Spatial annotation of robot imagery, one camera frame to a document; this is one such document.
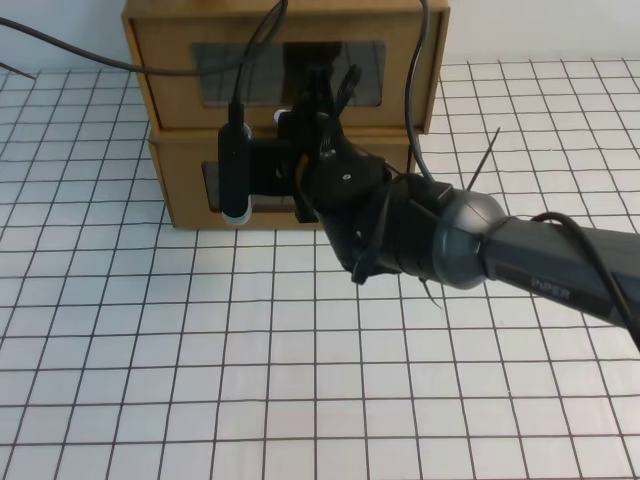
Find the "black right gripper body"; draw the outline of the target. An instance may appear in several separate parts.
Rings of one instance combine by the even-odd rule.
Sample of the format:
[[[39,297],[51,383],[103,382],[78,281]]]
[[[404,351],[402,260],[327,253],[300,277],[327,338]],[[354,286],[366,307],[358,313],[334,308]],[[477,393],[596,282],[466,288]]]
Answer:
[[[384,210],[391,182],[386,161],[351,143],[337,127],[329,146],[322,140],[329,118],[290,111],[278,125],[278,138],[300,154],[294,170],[296,218],[319,223],[346,270],[364,257]]]

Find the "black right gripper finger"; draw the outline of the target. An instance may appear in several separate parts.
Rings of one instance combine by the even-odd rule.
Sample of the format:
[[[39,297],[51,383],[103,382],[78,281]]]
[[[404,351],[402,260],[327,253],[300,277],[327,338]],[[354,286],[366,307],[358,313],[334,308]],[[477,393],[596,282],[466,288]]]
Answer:
[[[334,120],[339,119],[342,111],[351,100],[351,97],[360,82],[361,75],[362,69],[356,64],[351,65],[347,70],[334,97],[332,109],[332,118]]]
[[[331,68],[327,65],[311,65],[305,71],[302,94],[303,110],[307,113],[331,113]]]

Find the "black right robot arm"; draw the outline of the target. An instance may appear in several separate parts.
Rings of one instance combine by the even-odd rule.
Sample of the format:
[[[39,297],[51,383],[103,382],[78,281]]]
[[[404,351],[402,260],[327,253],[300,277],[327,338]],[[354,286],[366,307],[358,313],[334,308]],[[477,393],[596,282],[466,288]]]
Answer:
[[[296,156],[297,200],[356,284],[405,273],[457,289],[501,281],[639,335],[639,239],[558,212],[522,220],[491,196],[402,172],[345,136],[340,116],[361,71],[332,89],[311,76],[275,116]]]

